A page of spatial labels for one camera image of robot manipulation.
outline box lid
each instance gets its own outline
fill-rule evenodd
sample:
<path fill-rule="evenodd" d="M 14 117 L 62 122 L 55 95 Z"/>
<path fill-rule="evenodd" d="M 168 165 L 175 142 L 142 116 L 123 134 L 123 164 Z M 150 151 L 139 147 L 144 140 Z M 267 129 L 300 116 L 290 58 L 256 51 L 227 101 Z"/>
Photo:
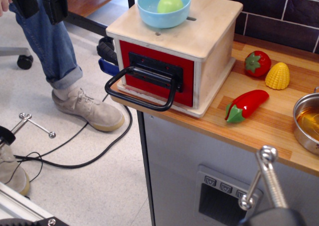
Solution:
<path fill-rule="evenodd" d="M 191 0 L 189 17 L 168 29 L 146 25 L 135 4 L 106 29 L 107 35 L 194 61 L 205 61 L 243 5 L 231 0 Z"/>

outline shoe lace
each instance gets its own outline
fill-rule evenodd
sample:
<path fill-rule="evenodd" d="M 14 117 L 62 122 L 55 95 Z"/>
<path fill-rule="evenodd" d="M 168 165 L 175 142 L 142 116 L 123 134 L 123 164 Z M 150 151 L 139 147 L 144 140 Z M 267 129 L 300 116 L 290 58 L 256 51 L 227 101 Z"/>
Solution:
<path fill-rule="evenodd" d="M 89 105 L 93 105 L 93 104 L 99 104 L 99 101 L 88 96 L 85 91 L 81 88 L 81 90 L 79 90 L 78 92 L 78 100 L 75 101 L 73 108 L 75 107 L 76 102 L 81 102 L 81 101 L 85 101 L 85 103 L 89 104 Z"/>

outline black cable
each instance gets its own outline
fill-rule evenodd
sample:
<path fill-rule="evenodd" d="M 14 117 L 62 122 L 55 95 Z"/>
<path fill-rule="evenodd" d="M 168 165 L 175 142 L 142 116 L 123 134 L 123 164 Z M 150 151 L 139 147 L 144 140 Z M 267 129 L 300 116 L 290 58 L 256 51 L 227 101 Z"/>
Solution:
<path fill-rule="evenodd" d="M 29 155 L 31 155 L 31 154 L 38 154 L 39 155 L 39 157 L 40 157 L 40 159 L 42 160 L 42 158 L 41 158 L 41 156 L 40 156 L 40 154 L 38 153 L 38 152 L 31 152 L 30 154 L 28 154 L 27 156 L 24 156 L 24 158 L 26 158 L 26 157 L 28 157 Z M 25 162 L 26 160 L 21 160 L 20 161 L 20 163 L 18 164 L 18 166 L 15 168 L 15 170 L 13 171 L 13 173 L 12 173 L 12 175 L 11 175 L 11 178 L 9 179 L 9 181 L 8 182 L 6 182 L 5 183 L 5 185 L 6 184 L 8 184 L 12 179 L 13 179 L 13 177 L 14 177 L 14 174 L 16 173 L 16 171 L 17 171 L 17 169 L 19 168 L 19 166 L 23 163 L 23 162 Z M 39 176 L 39 174 L 41 173 L 41 171 L 42 171 L 42 167 L 43 167 L 43 162 L 42 162 L 42 164 L 41 164 L 41 168 L 40 168 L 40 171 L 39 171 L 39 173 L 32 179 L 32 180 L 30 180 L 29 182 L 31 183 L 33 180 L 35 180 L 36 179 L 36 177 L 38 177 Z"/>
<path fill-rule="evenodd" d="M 87 166 L 95 161 L 97 161 L 99 158 L 101 158 L 114 144 L 116 144 L 119 140 L 121 140 L 127 133 L 128 131 L 130 130 L 131 126 L 132 126 L 132 123 L 133 123 L 133 117 L 132 117 L 132 114 L 129 110 L 129 108 L 127 106 L 125 106 L 125 109 L 127 110 L 129 116 L 130 116 L 130 123 L 127 127 L 127 129 L 123 132 L 122 135 L 120 135 L 116 140 L 114 140 L 100 155 L 98 155 L 97 157 L 95 157 L 94 159 L 86 162 L 86 163 L 83 163 L 83 164 L 79 164 L 79 165 L 60 165 L 60 164 L 56 164 L 56 163 L 53 163 L 53 162 L 50 162 L 50 161 L 47 161 L 47 160 L 43 160 L 43 159 L 40 159 L 40 158 L 34 158 L 34 157 L 24 157 L 24 156 L 18 156 L 16 155 L 15 157 L 17 159 L 25 159 L 26 161 L 31 161 L 31 160 L 34 160 L 34 161 L 41 161 L 42 163 L 45 163 L 45 164 L 48 164 L 48 165 L 51 165 L 51 166 L 54 166 L 54 167 L 58 167 L 58 168 L 63 168 L 63 169 L 79 169 L 79 168 L 82 168 L 84 166 Z"/>
<path fill-rule="evenodd" d="M 105 99 L 106 99 L 108 96 L 109 96 L 109 94 L 106 94 L 106 96 L 104 97 L 104 99 L 102 100 L 102 102 L 104 102 Z M 86 122 L 86 124 L 82 127 L 82 129 L 80 129 L 80 130 L 79 130 L 74 136 L 72 136 L 69 140 L 67 140 L 66 142 L 64 142 L 62 145 L 56 147 L 55 149 L 50 150 L 49 152 L 47 152 L 47 153 L 41 155 L 41 157 L 46 156 L 46 155 L 48 155 L 48 154 L 51 154 L 52 152 L 54 152 L 54 151 L 60 149 L 62 146 L 64 146 L 64 145 L 66 145 L 67 143 L 69 143 L 69 142 L 70 142 L 71 140 L 73 140 L 78 134 L 80 134 L 80 133 L 82 132 L 82 130 L 84 130 L 84 128 L 85 128 L 88 124 L 89 124 L 89 122 Z"/>

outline rolled jeans cuff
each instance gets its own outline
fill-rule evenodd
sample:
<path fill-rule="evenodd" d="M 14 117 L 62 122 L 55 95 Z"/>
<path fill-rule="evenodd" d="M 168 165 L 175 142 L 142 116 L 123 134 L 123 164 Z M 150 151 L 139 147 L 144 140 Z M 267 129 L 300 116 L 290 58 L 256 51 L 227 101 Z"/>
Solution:
<path fill-rule="evenodd" d="M 82 69 L 77 66 L 72 71 L 70 71 L 66 76 L 62 79 L 57 80 L 55 82 L 51 82 L 47 79 L 47 82 L 54 88 L 54 89 L 66 89 L 69 86 L 73 85 L 78 79 L 83 76 Z"/>

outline chair wheel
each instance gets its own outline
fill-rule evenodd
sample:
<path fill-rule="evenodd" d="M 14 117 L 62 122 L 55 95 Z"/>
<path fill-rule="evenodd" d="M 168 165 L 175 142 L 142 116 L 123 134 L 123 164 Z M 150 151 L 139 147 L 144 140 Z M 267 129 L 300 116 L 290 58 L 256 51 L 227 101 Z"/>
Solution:
<path fill-rule="evenodd" d="M 20 55 L 17 61 L 17 65 L 23 70 L 29 70 L 33 63 L 33 56 Z"/>
<path fill-rule="evenodd" d="M 11 145 L 15 141 L 15 136 L 7 128 L 0 126 L 0 141 L 2 141 L 2 140 L 7 145 Z"/>

